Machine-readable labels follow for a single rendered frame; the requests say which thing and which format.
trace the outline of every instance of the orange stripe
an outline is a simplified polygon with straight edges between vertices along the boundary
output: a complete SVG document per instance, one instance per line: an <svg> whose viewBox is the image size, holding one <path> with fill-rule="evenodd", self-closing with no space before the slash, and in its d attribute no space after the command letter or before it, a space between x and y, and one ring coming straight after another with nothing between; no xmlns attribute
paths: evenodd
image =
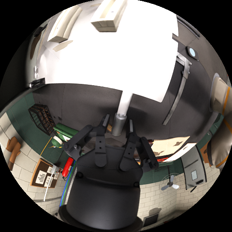
<svg viewBox="0 0 232 232"><path fill-rule="evenodd" d="M229 156L229 155L227 155L227 157L226 157L223 161L221 161L220 164L216 165L215 167L218 168L218 167L221 166L223 163L225 163L226 160L227 160L227 158L228 158L228 156Z"/></svg>
<svg viewBox="0 0 232 232"><path fill-rule="evenodd" d="M226 126L228 127L230 133L232 133L232 128L231 128L231 126L229 125L229 123L228 123L225 119L223 119L223 122L224 122L224 123L226 124Z"/></svg>
<svg viewBox="0 0 232 232"><path fill-rule="evenodd" d="M225 113L226 104L227 104L227 101L228 101L228 97L229 97L229 91L230 91L230 89L231 89L230 87L228 87L228 89L227 89L226 99L225 99L225 103L224 103L224 106L223 106L222 115L224 115L224 113Z"/></svg>

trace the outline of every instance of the wire basket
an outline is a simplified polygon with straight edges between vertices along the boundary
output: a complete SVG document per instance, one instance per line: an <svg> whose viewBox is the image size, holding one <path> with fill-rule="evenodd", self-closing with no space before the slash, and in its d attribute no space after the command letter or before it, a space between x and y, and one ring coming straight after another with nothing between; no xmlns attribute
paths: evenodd
<svg viewBox="0 0 232 232"><path fill-rule="evenodd" d="M34 104L28 109L31 120L35 123L37 128L48 136L54 131L55 123L50 115L49 109L46 105Z"/></svg>

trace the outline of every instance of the bulletin board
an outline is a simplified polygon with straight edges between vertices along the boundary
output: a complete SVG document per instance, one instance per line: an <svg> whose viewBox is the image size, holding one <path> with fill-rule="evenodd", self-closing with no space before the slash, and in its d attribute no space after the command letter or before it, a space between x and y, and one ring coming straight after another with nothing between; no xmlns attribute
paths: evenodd
<svg viewBox="0 0 232 232"><path fill-rule="evenodd" d="M43 187L43 188L55 188L57 180L59 178L61 169L59 169L58 174L53 174L51 177L52 165L44 162L40 159L36 165L35 171L31 178L30 186Z"/></svg>

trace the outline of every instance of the fan blade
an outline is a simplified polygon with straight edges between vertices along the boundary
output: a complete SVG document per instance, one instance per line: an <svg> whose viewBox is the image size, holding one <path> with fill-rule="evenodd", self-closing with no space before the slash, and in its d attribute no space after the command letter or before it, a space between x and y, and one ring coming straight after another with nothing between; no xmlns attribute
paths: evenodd
<svg viewBox="0 0 232 232"><path fill-rule="evenodd" d="M161 190L165 190L165 189L168 188L168 187L169 187L169 185L163 186L163 187L161 188Z"/></svg>
<svg viewBox="0 0 232 232"><path fill-rule="evenodd" d="M174 187L175 189L178 189L179 185L173 184L172 187Z"/></svg>
<svg viewBox="0 0 232 232"><path fill-rule="evenodd" d="M171 180L170 180L170 182L173 182L173 180L174 180L174 175L171 175Z"/></svg>

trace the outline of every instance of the white panel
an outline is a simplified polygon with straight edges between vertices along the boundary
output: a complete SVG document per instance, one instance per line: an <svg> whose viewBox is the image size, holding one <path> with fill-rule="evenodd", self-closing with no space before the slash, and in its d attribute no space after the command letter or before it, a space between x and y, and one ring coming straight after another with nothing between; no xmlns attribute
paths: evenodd
<svg viewBox="0 0 232 232"><path fill-rule="evenodd" d="M57 43L44 39L46 84L103 86L162 102L177 55L178 43L172 39L173 33L178 36L176 14L150 3L128 0L117 32L104 33L90 22L95 12L90 6L94 3L99 1L80 4L83 10L68 38L73 40L69 46L55 52ZM41 69L39 74L46 73Z"/></svg>

